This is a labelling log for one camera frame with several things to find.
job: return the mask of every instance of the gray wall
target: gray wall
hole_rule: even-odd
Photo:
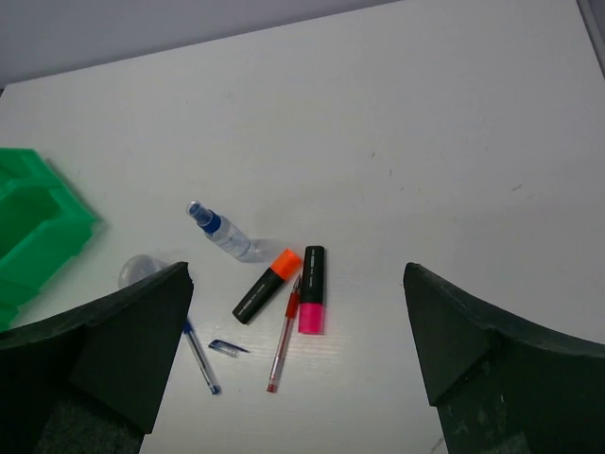
[[[0,88],[393,0],[0,0]]]

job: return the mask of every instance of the white table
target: white table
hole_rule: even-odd
[[[10,85],[0,144],[52,160],[108,229],[18,324],[115,290],[137,253],[189,261],[191,318],[150,453],[428,453],[401,287],[408,261],[605,342],[605,83],[573,0],[406,0]],[[292,339],[266,393],[285,289],[250,326],[244,265],[184,213],[329,253],[324,337]],[[441,445],[436,452],[445,452]]]

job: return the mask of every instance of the clear plastic bottle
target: clear plastic bottle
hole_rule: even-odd
[[[256,250],[250,239],[224,216],[204,208],[198,201],[187,205],[187,214],[196,220],[208,239],[240,262],[250,262]]]

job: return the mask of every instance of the green container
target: green container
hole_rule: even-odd
[[[97,219],[33,149],[0,148],[0,331],[93,234]]]

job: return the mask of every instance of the black object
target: black object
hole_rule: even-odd
[[[250,291],[246,293],[246,296],[242,298],[242,301],[235,307],[233,315],[241,323],[248,323],[284,282],[285,279],[279,274],[271,268],[267,268]]]
[[[139,451],[187,316],[186,263],[0,334],[0,452]]]
[[[517,317],[420,265],[407,264],[404,287],[450,454],[605,452],[605,345]]]
[[[302,265],[301,305],[323,305],[325,274],[325,249],[323,246],[307,246]]]

